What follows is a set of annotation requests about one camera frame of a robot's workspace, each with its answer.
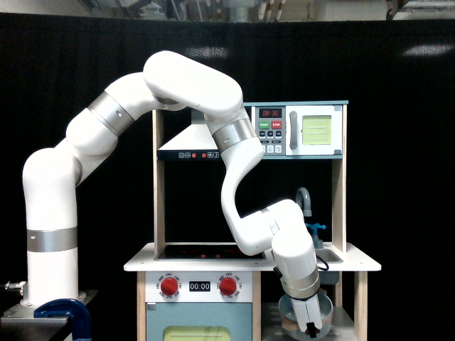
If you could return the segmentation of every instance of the faucet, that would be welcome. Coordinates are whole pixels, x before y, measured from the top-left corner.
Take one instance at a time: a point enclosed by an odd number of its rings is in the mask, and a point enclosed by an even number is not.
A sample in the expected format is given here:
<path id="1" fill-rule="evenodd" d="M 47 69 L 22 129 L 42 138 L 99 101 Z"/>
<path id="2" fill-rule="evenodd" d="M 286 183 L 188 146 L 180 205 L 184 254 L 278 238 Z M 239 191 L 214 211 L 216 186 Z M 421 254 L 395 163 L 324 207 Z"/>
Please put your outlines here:
<path id="1" fill-rule="evenodd" d="M 311 217 L 311 199 L 310 193 L 305 187 L 299 188 L 296 194 L 296 203 L 300 209 L 304 212 L 304 217 Z"/>

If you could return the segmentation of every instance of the silver joint ring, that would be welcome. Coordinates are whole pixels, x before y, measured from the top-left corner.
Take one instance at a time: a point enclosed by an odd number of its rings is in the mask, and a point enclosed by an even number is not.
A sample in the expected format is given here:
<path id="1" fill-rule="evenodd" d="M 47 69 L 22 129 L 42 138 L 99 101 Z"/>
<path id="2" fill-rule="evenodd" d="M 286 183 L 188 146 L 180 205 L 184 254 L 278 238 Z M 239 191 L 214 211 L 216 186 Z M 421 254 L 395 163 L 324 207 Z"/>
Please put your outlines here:
<path id="1" fill-rule="evenodd" d="M 164 97 L 158 97 L 156 95 L 154 95 L 155 99 L 160 102 L 161 104 L 165 104 L 165 105 L 174 105 L 174 104 L 178 104 L 178 102 L 174 101 L 173 99 L 170 99 L 170 98 L 164 98 Z"/>
<path id="2" fill-rule="evenodd" d="M 279 227 L 277 221 L 273 218 L 273 214 L 267 208 L 264 208 L 263 210 L 261 210 L 261 212 L 264 215 L 267 224 L 269 224 L 272 233 L 273 234 L 277 233 L 279 231 Z"/>
<path id="3" fill-rule="evenodd" d="M 218 129 L 212 135 L 220 153 L 246 139 L 256 137 L 249 119 L 239 119 Z"/>
<path id="4" fill-rule="evenodd" d="M 134 123 L 134 119 L 128 114 L 128 112 L 106 92 L 103 92 L 87 108 L 116 137 L 119 137 Z"/>
<path id="5" fill-rule="evenodd" d="M 303 300 L 314 296 L 321 285 L 318 267 L 305 278 L 291 279 L 281 277 L 284 292 L 292 298 Z"/>
<path id="6" fill-rule="evenodd" d="M 27 229 L 27 251 L 58 252 L 77 247 L 77 227 L 70 229 Z"/>

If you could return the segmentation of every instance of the ceiling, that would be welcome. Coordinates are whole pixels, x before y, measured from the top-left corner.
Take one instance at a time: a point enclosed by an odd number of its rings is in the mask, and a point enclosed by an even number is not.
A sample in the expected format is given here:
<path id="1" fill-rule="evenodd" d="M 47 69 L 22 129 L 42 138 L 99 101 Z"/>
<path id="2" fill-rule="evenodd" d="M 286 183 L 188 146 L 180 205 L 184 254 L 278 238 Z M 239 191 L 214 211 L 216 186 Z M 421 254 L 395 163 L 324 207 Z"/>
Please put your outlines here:
<path id="1" fill-rule="evenodd" d="M 382 21 L 392 18 L 394 20 L 455 18 L 455 1 L 0 0 L 0 11 L 64 16 L 214 22 Z"/>

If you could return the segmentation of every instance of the black backdrop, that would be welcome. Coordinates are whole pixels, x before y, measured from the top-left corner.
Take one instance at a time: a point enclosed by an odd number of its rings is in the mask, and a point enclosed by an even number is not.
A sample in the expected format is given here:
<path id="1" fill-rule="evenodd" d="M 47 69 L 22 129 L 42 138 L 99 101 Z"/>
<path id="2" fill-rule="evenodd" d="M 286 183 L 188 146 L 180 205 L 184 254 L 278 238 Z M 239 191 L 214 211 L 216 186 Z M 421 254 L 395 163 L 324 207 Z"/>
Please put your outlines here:
<path id="1" fill-rule="evenodd" d="M 418 45 L 445 45 L 446 53 L 406 55 Z M 194 59 L 236 79 L 246 102 L 349 101 L 348 241 L 383 269 L 369 274 L 369 340 L 437 340 L 432 302 L 444 301 L 440 275 L 450 269 L 444 231 L 454 203 L 454 46 L 453 21 L 265 25 L 0 15 L 0 283 L 27 276 L 21 189 L 27 157 L 60 142 L 78 112 L 118 77 L 141 71 L 152 53 L 209 47 L 224 57 Z M 170 129 L 188 123 L 173 115 Z M 230 239 L 218 226 L 218 200 L 206 199 L 216 197 L 223 165 L 210 163 L 207 176 L 208 164 L 186 164 L 180 174 L 179 165 L 166 166 L 172 239 Z M 288 173 L 275 178 L 275 169 Z M 262 163 L 239 187 L 240 210 L 293 197 L 305 185 L 321 201 L 314 203 L 319 222 L 327 222 L 328 165 L 308 169 L 320 178 L 309 183 L 292 162 Z M 259 188 L 265 180 L 278 185 Z M 80 287 L 100 291 L 91 308 L 94 340 L 133 340 L 136 277 L 123 265 L 153 238 L 150 115 L 123 134 L 77 199 Z M 203 223 L 207 212 L 216 224 Z M 263 300 L 273 301 L 281 289 L 264 277 Z M 344 278 L 352 315 L 353 277 Z"/>

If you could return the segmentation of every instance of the blue clamp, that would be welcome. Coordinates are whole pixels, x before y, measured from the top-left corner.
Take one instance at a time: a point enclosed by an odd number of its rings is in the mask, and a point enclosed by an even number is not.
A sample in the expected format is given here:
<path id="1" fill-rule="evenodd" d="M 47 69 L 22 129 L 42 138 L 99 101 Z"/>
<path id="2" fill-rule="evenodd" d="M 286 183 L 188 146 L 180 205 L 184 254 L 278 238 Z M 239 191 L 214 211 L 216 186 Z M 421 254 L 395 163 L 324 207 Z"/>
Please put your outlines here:
<path id="1" fill-rule="evenodd" d="M 317 236 L 318 235 L 318 229 L 326 229 L 326 226 L 325 225 L 320 225 L 320 224 L 308 224 L 306 223 L 305 224 L 306 227 L 308 227 L 309 229 L 313 230 L 313 235 L 314 236 Z"/>
<path id="2" fill-rule="evenodd" d="M 70 319 L 71 333 L 74 341 L 92 341 L 90 313 L 84 303 L 72 299 L 61 298 L 44 303 L 33 313 L 34 318 L 65 316 Z"/>

